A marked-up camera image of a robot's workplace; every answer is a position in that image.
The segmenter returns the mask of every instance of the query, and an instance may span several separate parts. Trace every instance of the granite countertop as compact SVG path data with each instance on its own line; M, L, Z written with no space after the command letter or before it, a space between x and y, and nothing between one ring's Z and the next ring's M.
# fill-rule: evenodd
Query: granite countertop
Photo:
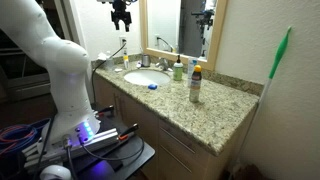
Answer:
M182 130L215 156L221 154L259 99L256 95L203 79L200 102L191 103L186 74L183 74L182 81L174 81L172 72L164 72L171 77L171 81L158 86L156 90L150 90L146 86L133 85L123 78L135 69L135 62L131 62L128 70L113 72L98 69L96 73L167 123ZM154 64L141 69L160 71Z

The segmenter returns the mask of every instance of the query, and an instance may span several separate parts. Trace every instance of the cabinet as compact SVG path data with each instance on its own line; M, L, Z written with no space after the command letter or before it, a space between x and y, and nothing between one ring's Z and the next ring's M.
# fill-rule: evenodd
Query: cabinet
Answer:
M247 116L237 133L215 157L190 140L181 130L161 120L147 107L123 93L101 77L95 78L97 102L113 104L116 116L127 126L138 123L137 134L152 148L155 156L142 168L149 180L218 180L221 179L231 158L239 150L253 111Z

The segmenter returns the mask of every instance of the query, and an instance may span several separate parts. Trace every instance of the wall mirror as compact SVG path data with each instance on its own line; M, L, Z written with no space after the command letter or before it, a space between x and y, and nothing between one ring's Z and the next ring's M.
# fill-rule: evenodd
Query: wall mirror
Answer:
M140 0L144 53L214 70L227 0Z

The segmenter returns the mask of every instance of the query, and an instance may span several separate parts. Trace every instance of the mirror frame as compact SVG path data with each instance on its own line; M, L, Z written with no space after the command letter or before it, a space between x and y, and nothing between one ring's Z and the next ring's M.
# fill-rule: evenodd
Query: mirror frame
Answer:
M139 0L140 2L140 26L141 26L141 46L145 54L149 54L156 57L163 57L171 61L177 60L177 53L171 53L161 51L157 49L148 48L148 13L147 13L147 0ZM218 57L218 50L220 44L220 38L223 29L224 17L227 9L228 0L218 0L215 20L213 23L213 31L211 35L210 47L206 61L198 61L198 64L202 68L214 71L216 60ZM190 56L181 55L180 59L183 64L188 64L188 58Z

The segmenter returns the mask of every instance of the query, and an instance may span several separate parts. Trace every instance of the white sink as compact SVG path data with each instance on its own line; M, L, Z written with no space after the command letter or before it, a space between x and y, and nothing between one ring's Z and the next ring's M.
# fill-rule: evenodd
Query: white sink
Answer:
M170 81L170 76L160 71L138 69L127 73L124 79L132 84L149 86L150 84L167 84Z

